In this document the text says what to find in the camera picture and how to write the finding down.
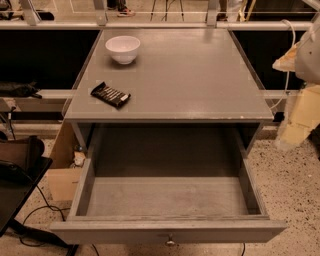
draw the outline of white bowl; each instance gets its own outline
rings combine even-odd
[[[138,55],[140,40],[133,36],[117,36],[106,42],[111,57],[120,64],[130,64]]]

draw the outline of white robot part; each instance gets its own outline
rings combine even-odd
[[[306,82],[320,84],[320,24],[302,36],[295,59],[296,76]]]

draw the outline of open drawer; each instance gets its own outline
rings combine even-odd
[[[69,244],[267,242],[285,228],[232,124],[96,125],[68,219],[51,225]]]

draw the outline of speckled floor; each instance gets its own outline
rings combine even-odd
[[[266,127],[258,136],[249,155],[249,162],[270,218],[286,220],[288,228],[266,244],[246,244],[245,255],[303,255],[318,256],[320,252],[320,161],[319,144],[311,140],[290,152],[274,146],[276,127]],[[50,152],[53,140],[44,139]],[[49,203],[60,208],[70,202],[54,202],[44,177],[40,183]],[[43,206],[40,193],[35,190],[20,211],[23,221],[32,210]],[[43,209],[34,213],[26,225],[48,229],[53,220],[60,220],[57,212]],[[168,248],[164,245],[96,245],[100,255],[241,255],[242,244],[188,244]],[[0,238],[1,256],[66,255],[67,250],[53,245],[27,247],[8,231]],[[91,245],[80,246],[76,255],[96,255]]]

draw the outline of cardboard box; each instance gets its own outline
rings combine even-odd
[[[54,201],[73,200],[82,171],[82,168],[70,168],[77,144],[71,124],[63,122],[50,154],[53,163],[46,173]]]

